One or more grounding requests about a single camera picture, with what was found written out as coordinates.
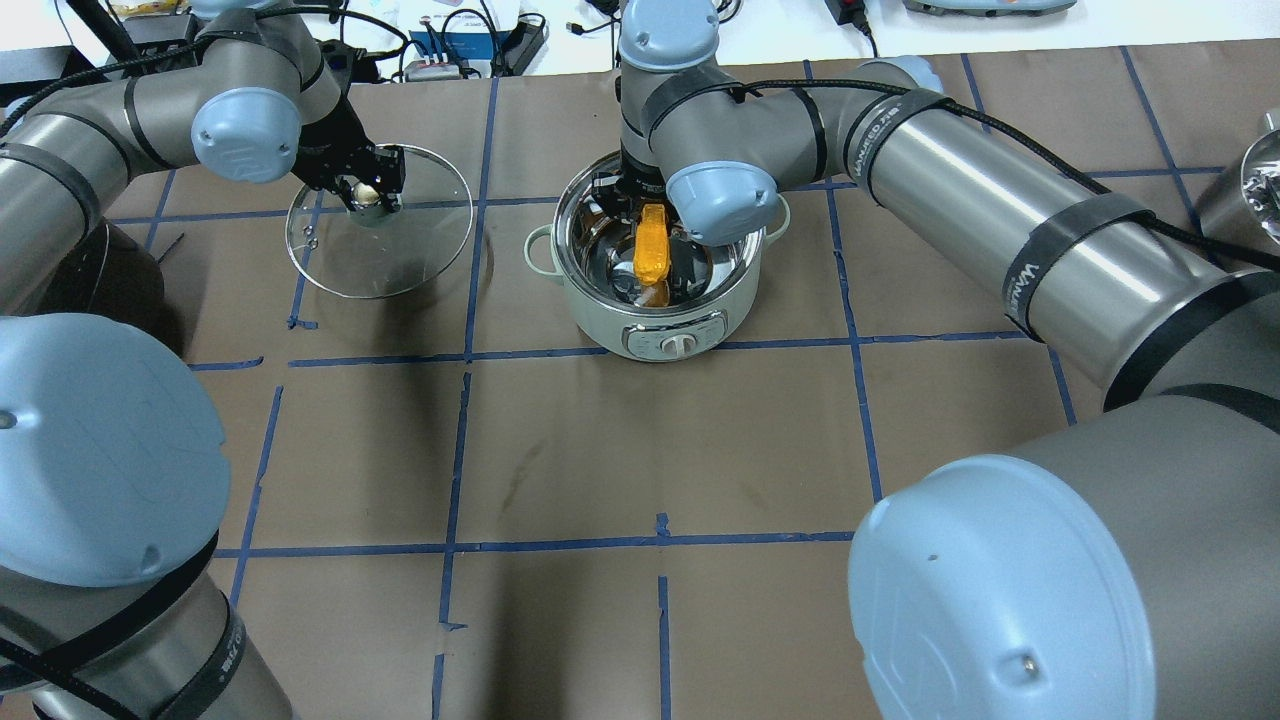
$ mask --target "white surface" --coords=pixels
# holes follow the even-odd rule
[[[65,41],[54,0],[6,0],[0,49],[36,47]],[[529,74],[607,70],[609,32],[575,36],[564,24],[591,27],[604,17],[581,0],[521,0],[527,12],[547,15],[552,36]],[[934,17],[909,13],[900,0],[869,0],[872,28],[883,55],[988,53],[1051,47],[1155,45],[1206,40],[1280,37],[1280,0],[1079,0],[1066,13],[1043,18]],[[401,0],[352,0],[353,10],[394,22]],[[101,46],[64,12],[77,45],[100,61]],[[308,22],[317,37],[335,37],[321,18]],[[348,20],[353,45],[387,47],[387,33]],[[837,27],[823,0],[742,0],[742,10],[722,27],[719,61],[726,65],[865,58],[867,41],[850,27]]]

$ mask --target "transparent lid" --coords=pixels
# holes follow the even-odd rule
[[[293,265],[312,284],[342,297],[390,297],[443,273],[462,252],[475,220],[466,179],[448,160],[404,149],[401,209],[356,213],[333,193],[303,187],[285,222]]]

